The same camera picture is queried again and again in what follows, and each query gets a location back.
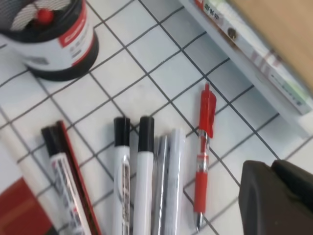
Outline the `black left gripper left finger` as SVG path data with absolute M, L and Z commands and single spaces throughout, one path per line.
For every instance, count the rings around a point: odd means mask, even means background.
M 311 235 L 313 215 L 275 215 L 271 211 L 271 166 L 259 161 L 243 164 L 239 208 L 245 235 Z

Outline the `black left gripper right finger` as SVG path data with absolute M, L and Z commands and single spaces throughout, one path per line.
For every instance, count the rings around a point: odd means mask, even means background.
M 313 175 L 285 160 L 270 167 L 271 211 L 275 215 L 313 214 Z

